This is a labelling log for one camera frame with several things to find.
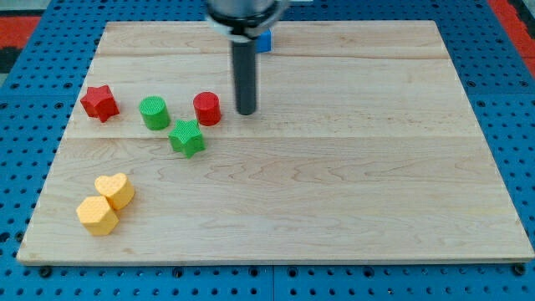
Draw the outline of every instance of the blue pegboard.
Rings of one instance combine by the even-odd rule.
[[[535,266],[27,268],[14,257],[107,21],[201,0],[53,0],[0,90],[0,299],[534,299]],[[482,0],[316,0],[286,20],[435,20],[535,243],[535,83]]]

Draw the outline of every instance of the toy block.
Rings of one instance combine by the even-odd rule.
[[[204,140],[197,120],[177,120],[175,129],[169,133],[169,142],[174,151],[181,151],[186,158],[205,150]]]
[[[109,117],[119,114],[119,108],[115,98],[111,94],[110,87],[88,87],[87,94],[80,100],[85,112],[89,117],[98,117],[100,122],[105,122]]]
[[[114,176],[99,176],[94,187],[115,210],[124,208],[134,197],[135,189],[124,173]]]
[[[89,196],[76,208],[78,219],[94,236],[108,235],[119,223],[119,218],[103,196]]]
[[[201,125],[211,126],[221,120],[219,98],[212,92],[202,92],[195,96],[193,107]]]
[[[166,102],[160,96],[149,96],[140,102],[140,113],[149,130],[163,130],[171,122]]]
[[[266,30],[257,38],[257,54],[271,51],[272,35],[271,29]]]

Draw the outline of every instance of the star-shaped block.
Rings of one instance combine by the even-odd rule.
[[[177,120],[175,129],[169,133],[169,142],[174,151],[181,151],[187,158],[205,150],[204,140],[197,120]]]
[[[85,112],[89,117],[98,117],[100,122],[105,122],[109,117],[119,114],[115,98],[111,94],[110,87],[88,87],[87,94],[80,100]]]

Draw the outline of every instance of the green cylinder block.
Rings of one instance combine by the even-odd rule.
[[[140,102],[140,113],[149,130],[163,130],[171,122],[166,102],[160,96],[149,96]]]

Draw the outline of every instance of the red star block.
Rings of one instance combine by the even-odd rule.
[[[119,114],[114,95],[110,87],[88,87],[87,94],[80,100],[85,112],[89,117],[99,117],[100,122],[105,122],[110,116]]]

